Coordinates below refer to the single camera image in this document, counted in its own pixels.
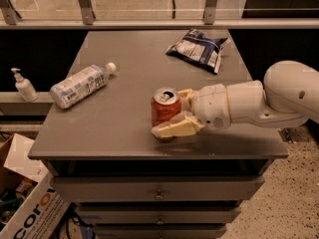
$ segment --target table top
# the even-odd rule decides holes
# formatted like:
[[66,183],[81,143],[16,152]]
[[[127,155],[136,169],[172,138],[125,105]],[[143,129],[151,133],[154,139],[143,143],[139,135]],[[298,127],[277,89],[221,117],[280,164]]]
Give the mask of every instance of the table top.
[[[29,153],[32,159],[229,159],[287,155],[276,128],[235,124],[204,129],[169,143],[152,134],[151,98],[160,87],[199,90],[207,85],[250,81],[232,42],[222,53],[218,75],[165,54],[185,30],[89,32],[69,75],[92,64],[114,62],[118,70],[107,85],[68,110],[52,108]],[[209,38],[230,37],[204,30]]]

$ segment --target plastic bottle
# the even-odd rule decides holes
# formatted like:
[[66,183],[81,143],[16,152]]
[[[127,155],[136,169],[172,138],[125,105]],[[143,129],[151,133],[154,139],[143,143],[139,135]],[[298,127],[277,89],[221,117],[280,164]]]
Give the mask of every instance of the plastic bottle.
[[50,95],[60,108],[67,109],[104,86],[116,69],[114,63],[106,64],[105,68],[92,65],[54,85]]
[[21,97],[25,102],[35,101],[39,95],[34,89],[33,85],[28,79],[23,78],[18,72],[20,69],[12,68],[11,71],[14,73],[14,78],[16,79],[16,88],[19,91]]

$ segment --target speckled floor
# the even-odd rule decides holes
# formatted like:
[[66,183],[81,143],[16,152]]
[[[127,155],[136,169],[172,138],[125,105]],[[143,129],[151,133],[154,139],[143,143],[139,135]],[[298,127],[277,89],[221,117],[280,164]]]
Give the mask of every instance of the speckled floor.
[[265,183],[222,239],[319,238],[319,143],[307,126],[290,130],[289,156],[276,159],[265,172]]

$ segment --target pump head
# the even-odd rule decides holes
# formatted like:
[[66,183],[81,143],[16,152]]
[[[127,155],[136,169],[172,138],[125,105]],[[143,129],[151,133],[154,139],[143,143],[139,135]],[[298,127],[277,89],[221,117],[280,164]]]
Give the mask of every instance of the pump head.
[[11,71],[12,71],[12,73],[14,74],[14,78],[16,79],[17,82],[23,80],[23,77],[18,73],[18,72],[20,72],[20,69],[18,69],[18,68],[12,68]]

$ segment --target can lid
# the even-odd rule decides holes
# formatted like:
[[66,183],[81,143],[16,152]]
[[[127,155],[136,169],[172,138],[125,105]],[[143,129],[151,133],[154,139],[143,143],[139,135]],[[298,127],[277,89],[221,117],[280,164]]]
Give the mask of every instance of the can lid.
[[154,99],[161,105],[172,105],[178,100],[178,92],[174,88],[163,87],[155,91]]
[[116,64],[109,62],[106,64],[106,70],[111,75],[113,72],[117,70]]

